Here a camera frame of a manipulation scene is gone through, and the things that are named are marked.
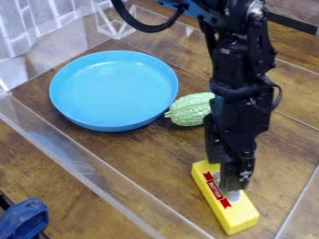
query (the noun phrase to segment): black cable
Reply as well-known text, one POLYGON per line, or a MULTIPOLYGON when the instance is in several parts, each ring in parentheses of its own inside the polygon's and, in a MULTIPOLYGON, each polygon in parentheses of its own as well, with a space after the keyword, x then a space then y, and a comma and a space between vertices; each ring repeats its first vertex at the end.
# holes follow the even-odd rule
POLYGON ((187 6, 186 5, 181 5, 174 16, 169 19, 169 21, 161 25, 147 25, 145 23, 142 23, 139 20, 137 20, 137 18, 131 15, 131 13, 129 12, 129 10, 125 7, 123 1, 122 0, 111 0, 114 7, 119 13, 119 15, 122 16, 123 20, 127 22, 127 24, 130 26, 133 26, 137 30, 149 33, 149 34, 154 34, 158 33, 163 30, 166 30, 167 28, 170 28, 174 23, 177 22, 178 18, 181 17, 181 15, 183 14, 187 6))

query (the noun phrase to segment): red label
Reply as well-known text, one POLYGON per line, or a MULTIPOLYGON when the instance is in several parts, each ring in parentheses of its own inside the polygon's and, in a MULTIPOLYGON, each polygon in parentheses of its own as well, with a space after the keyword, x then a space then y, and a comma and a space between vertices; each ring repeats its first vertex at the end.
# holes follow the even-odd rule
POLYGON ((214 193, 217 199, 221 201, 225 209, 227 209, 227 207, 233 207, 231 206, 231 203, 229 201, 229 199, 225 197, 217 183, 215 183, 215 178, 214 176, 211 175, 211 173, 209 172, 207 174, 203 174, 205 175, 205 178, 206 178, 206 182, 207 182, 207 185, 211 189, 211 192, 214 193))

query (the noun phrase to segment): blue object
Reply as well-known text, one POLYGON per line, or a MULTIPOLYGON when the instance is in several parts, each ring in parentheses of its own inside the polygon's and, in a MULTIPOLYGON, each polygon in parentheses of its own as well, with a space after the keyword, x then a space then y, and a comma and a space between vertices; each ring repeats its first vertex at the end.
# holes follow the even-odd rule
POLYGON ((87 129, 121 132, 151 123, 174 103, 179 79, 158 58, 126 50, 84 56, 58 72, 50 98, 87 129))
POLYGON ((48 225, 48 212, 44 203, 30 198, 10 207, 0 218, 2 239, 31 239, 48 225))

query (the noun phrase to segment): blue plate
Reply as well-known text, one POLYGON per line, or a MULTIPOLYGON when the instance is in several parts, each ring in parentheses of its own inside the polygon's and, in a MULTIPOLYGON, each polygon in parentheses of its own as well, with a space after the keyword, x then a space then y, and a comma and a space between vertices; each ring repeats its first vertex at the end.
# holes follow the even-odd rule
POLYGON ((50 98, 78 125, 121 132, 151 123, 174 103, 178 91, 175 71, 161 59, 114 50, 64 66, 51 81, 50 98))

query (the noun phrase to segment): white curtain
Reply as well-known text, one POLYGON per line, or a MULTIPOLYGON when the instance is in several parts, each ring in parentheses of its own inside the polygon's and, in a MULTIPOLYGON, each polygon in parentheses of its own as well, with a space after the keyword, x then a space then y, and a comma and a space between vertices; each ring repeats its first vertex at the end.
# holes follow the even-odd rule
POLYGON ((38 37, 92 13, 92 1, 0 0, 0 59, 26 53, 38 37))

